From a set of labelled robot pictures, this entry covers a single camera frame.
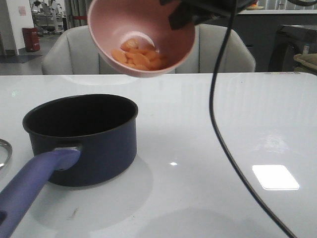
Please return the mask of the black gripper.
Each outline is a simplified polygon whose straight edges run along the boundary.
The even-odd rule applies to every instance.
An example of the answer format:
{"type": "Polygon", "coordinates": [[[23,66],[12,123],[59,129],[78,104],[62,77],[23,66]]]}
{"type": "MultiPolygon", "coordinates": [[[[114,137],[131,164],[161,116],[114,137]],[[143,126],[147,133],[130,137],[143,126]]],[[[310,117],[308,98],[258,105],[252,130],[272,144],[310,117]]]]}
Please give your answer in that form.
{"type": "Polygon", "coordinates": [[[230,18],[251,6],[254,0],[184,0],[169,15],[172,30],[199,25],[219,18],[230,18]]]}

